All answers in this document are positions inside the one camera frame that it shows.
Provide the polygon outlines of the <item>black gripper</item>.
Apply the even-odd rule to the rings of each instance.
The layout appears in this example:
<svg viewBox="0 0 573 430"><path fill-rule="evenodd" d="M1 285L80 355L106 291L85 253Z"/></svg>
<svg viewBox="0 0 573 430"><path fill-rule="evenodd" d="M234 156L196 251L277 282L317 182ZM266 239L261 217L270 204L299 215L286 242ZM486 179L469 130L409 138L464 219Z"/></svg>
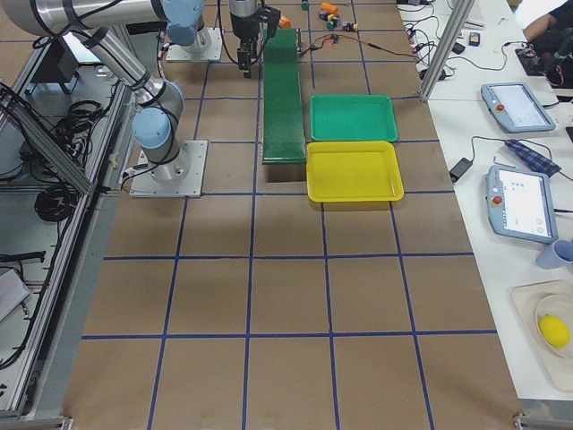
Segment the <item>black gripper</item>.
<svg viewBox="0 0 573 430"><path fill-rule="evenodd" d="M245 79L252 77L251 54L256 52L260 25L267 25L267 36L274 38L278 30L278 9L256 0L230 0L229 12L234 34L240 39L236 50L237 63Z"/></svg>

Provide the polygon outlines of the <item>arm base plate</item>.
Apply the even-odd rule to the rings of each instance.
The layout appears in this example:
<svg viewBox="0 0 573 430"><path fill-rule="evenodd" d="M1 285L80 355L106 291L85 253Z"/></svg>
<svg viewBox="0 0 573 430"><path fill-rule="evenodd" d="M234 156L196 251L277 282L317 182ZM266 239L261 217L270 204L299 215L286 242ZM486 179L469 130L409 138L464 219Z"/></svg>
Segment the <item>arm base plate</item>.
<svg viewBox="0 0 573 430"><path fill-rule="evenodd" d="M143 169L131 183L129 194L137 198L199 198L209 142L179 141L178 156L168 164Z"/></svg>
<svg viewBox="0 0 573 430"><path fill-rule="evenodd" d="M222 39L219 30L204 27L190 46L171 45L167 50L169 63L218 62L221 57Z"/></svg>

